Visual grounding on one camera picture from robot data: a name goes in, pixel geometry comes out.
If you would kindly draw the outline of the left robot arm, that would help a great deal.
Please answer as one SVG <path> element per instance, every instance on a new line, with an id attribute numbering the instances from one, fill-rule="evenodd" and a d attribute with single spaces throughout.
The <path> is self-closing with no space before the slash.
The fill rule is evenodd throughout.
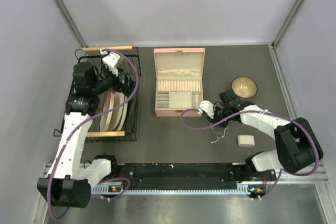
<path id="1" fill-rule="evenodd" d="M 66 102 L 64 129 L 57 156 L 45 178 L 39 178 L 37 189 L 51 207 L 84 208 L 88 205 L 91 190 L 103 179 L 114 180 L 119 174 L 116 158 L 98 155 L 85 169 L 80 160 L 89 128 L 94 118 L 99 95 L 114 89 L 131 98 L 138 80 L 119 79 L 119 69 L 103 63 L 100 74 L 90 62 L 80 62 L 73 68 L 72 92 Z"/>

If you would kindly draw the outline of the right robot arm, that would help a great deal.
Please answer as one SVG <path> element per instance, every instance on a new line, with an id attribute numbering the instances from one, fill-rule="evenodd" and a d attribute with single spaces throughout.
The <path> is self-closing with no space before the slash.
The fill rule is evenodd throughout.
<path id="1" fill-rule="evenodd" d="M 258 179 L 266 170 L 283 169 L 290 174 L 318 163 L 323 150 L 308 120 L 291 119 L 261 109 L 250 101 L 238 98 L 233 90 L 222 92 L 221 106 L 203 101 L 203 110 L 215 126 L 227 127 L 230 121 L 251 126 L 275 141 L 276 148 L 254 154 L 246 159 L 245 174 L 252 180 Z"/>

